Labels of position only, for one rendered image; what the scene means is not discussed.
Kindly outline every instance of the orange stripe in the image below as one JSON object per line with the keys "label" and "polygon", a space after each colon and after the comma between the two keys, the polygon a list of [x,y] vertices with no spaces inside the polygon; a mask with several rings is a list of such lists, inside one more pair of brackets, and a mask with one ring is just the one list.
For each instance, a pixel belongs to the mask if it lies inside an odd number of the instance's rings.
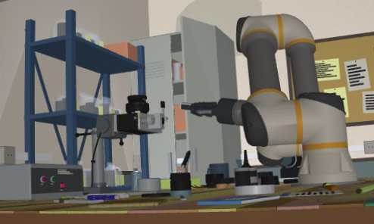
{"label": "orange stripe", "polygon": [[304,145],[303,151],[307,150],[315,150],[315,149],[324,149],[324,148],[348,148],[347,142],[329,142],[329,143],[319,143],[319,144],[311,144],[311,145]]}
{"label": "orange stripe", "polygon": [[294,44],[297,44],[297,43],[310,43],[312,45],[316,45],[316,43],[314,41],[312,41],[311,39],[296,39],[294,41],[291,41],[289,42],[286,47],[285,47],[285,50],[288,49],[290,46],[294,45]]}
{"label": "orange stripe", "polygon": [[251,31],[249,31],[247,34],[245,34],[245,36],[241,39],[241,45],[242,45],[242,42],[244,41],[244,39],[245,39],[249,34],[252,34],[252,33],[255,33],[255,32],[266,32],[266,33],[269,33],[269,34],[273,35],[273,36],[277,39],[276,35],[275,35],[273,32],[269,31],[269,30],[265,30],[265,29],[256,29],[256,30],[251,30]]}
{"label": "orange stripe", "polygon": [[303,118],[301,103],[299,100],[294,100],[296,113],[296,156],[299,155],[299,144],[303,141]]}
{"label": "orange stripe", "polygon": [[284,48],[284,27],[282,26],[282,18],[280,14],[277,14],[277,20],[279,22],[279,49]]}
{"label": "orange stripe", "polygon": [[283,95],[288,100],[288,97],[286,96],[286,94],[277,89],[261,89],[259,91],[254,92],[251,96],[249,96],[247,102],[249,102],[255,95],[259,95],[260,93],[264,93],[264,92],[275,92],[275,93]]}

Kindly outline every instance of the shelf board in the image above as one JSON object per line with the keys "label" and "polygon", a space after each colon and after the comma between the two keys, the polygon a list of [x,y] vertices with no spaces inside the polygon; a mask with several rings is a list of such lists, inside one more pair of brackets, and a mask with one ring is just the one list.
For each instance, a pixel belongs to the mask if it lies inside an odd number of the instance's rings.
{"label": "shelf board", "polygon": [[[50,123],[66,126],[67,125],[67,114],[69,111],[55,111],[40,114],[26,115],[25,119],[32,119],[36,122]],[[97,114],[86,113],[83,111],[74,111],[73,115],[76,117],[76,126],[81,129],[92,129],[95,127]]]}
{"label": "shelf board", "polygon": [[[115,74],[134,71],[143,66],[129,58],[89,42],[78,36],[76,43],[76,65],[100,74]],[[35,52],[65,61],[67,36],[43,39],[30,44]]]}

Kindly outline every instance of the wall socket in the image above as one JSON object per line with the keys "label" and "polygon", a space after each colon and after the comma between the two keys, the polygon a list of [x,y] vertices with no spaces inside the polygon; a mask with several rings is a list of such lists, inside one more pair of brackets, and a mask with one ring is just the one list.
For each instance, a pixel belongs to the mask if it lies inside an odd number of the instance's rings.
{"label": "wall socket", "polygon": [[16,163],[16,148],[13,146],[0,146],[0,164],[13,165]]}
{"label": "wall socket", "polygon": [[374,140],[364,141],[364,152],[365,154],[374,154]]}

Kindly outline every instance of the beige wall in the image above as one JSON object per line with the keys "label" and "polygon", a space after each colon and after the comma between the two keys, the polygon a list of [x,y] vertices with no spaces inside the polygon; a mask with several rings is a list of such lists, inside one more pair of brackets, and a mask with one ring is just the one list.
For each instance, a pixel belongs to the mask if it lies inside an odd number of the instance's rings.
{"label": "beige wall", "polygon": [[[177,19],[180,15],[186,15],[192,19],[218,26],[220,29],[228,29],[225,21],[234,17],[236,11],[240,11],[240,17],[256,15],[256,8],[252,7],[257,1],[223,1],[223,0],[150,0],[150,36],[179,31]],[[194,5],[200,8],[192,10]],[[261,14],[291,14],[302,20],[311,30],[315,39],[323,39],[335,36],[344,36],[357,33],[374,31],[374,1],[360,0],[261,0]],[[237,20],[230,26],[235,30]],[[285,51],[276,53],[277,66],[281,82],[281,90],[289,93],[286,70]],[[250,95],[248,85],[248,66],[243,55],[235,59],[238,76],[238,97],[246,99]],[[374,125],[348,128],[348,144],[362,145],[363,141],[374,140]],[[256,153],[256,148],[251,147],[242,135],[242,150],[248,149],[248,153]],[[374,157],[374,154],[365,155],[363,151],[351,152],[352,158]],[[250,160],[251,165],[259,164],[258,160]]]}
{"label": "beige wall", "polygon": [[[24,42],[25,21],[36,22],[36,40],[50,38],[55,21],[65,11],[76,12],[76,26],[100,35],[105,44],[126,42],[148,36],[148,1],[119,0],[10,0],[0,3],[0,145],[15,146],[24,151]],[[37,54],[45,86],[53,110],[55,99],[65,92],[65,63]],[[95,94],[99,74],[83,68],[76,71],[76,92]],[[130,95],[130,74],[111,77],[113,104],[125,110]],[[36,73],[36,113],[48,112]],[[59,126],[66,148],[66,129]],[[79,137],[78,150],[82,137]],[[116,166],[132,170],[132,138],[123,147],[113,141]],[[36,153],[53,154],[52,163],[64,163],[53,125],[36,123]],[[86,139],[82,160],[90,167],[92,140]]]}

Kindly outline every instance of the bulletin board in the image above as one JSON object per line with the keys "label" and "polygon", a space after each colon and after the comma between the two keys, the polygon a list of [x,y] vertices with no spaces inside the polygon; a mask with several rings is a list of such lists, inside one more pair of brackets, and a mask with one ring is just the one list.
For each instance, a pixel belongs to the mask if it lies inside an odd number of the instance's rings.
{"label": "bulletin board", "polygon": [[[374,33],[316,40],[319,91],[344,100],[347,126],[374,124]],[[290,99],[295,99],[287,56]]]}

